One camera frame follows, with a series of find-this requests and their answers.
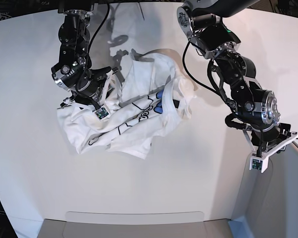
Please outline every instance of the cloth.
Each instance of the cloth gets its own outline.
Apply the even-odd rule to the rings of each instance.
[[[122,85],[110,75],[115,87],[104,100],[109,116],[102,120],[89,108],[68,106],[57,110],[60,126],[76,151],[95,146],[145,159],[154,136],[166,136],[183,119],[189,119],[194,86],[168,56],[153,53],[137,60]]]

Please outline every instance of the white table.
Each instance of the white table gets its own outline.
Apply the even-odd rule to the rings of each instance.
[[[107,66],[118,50],[164,50],[181,65],[187,39],[176,19],[181,3],[124,3],[113,32],[96,37],[93,68]],[[91,34],[106,6],[91,19]],[[47,11],[0,22],[0,200],[19,237],[36,237],[42,221],[65,220],[68,211],[174,213],[201,211],[205,220],[230,218],[250,150],[243,133],[227,128],[220,98],[197,88],[192,118],[155,138],[146,160],[96,148],[75,153],[60,130],[56,107],[69,94],[50,68],[58,61],[64,16]],[[252,59],[257,79],[278,99],[282,122],[298,131],[298,19],[246,9],[224,20]],[[122,45],[108,41],[128,35]],[[207,61],[190,47],[187,66],[208,83]],[[123,74],[130,60],[122,60]]]

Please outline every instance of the white surface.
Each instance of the white surface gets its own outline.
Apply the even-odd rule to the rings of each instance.
[[[119,49],[164,48],[182,68],[187,40],[177,23],[178,6],[142,3],[143,21],[137,3],[120,4],[113,34],[101,31],[95,38],[93,67],[107,66]],[[102,17],[92,19],[91,29]],[[69,146],[56,118],[69,94],[50,72],[63,20],[48,11],[0,22],[0,200],[8,216],[42,221],[65,220],[68,211],[201,211],[205,220],[230,218],[250,151],[243,133],[226,127],[227,106],[205,89],[197,91],[192,119],[155,138],[145,161],[100,148],[78,155]],[[298,19],[247,9],[224,22],[241,39],[239,52],[254,61],[263,88],[275,91],[282,122],[298,131]],[[107,42],[121,34],[128,41],[109,48]],[[186,62],[207,83],[208,62],[191,47]],[[122,67],[128,70],[127,60]]]
[[[165,214],[100,214],[67,212],[67,222],[108,225],[157,225],[203,222],[203,212],[180,212]]]

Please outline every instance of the wall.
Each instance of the wall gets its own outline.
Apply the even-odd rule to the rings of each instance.
[[[298,238],[298,148],[293,144],[257,176],[245,217],[254,238]]]

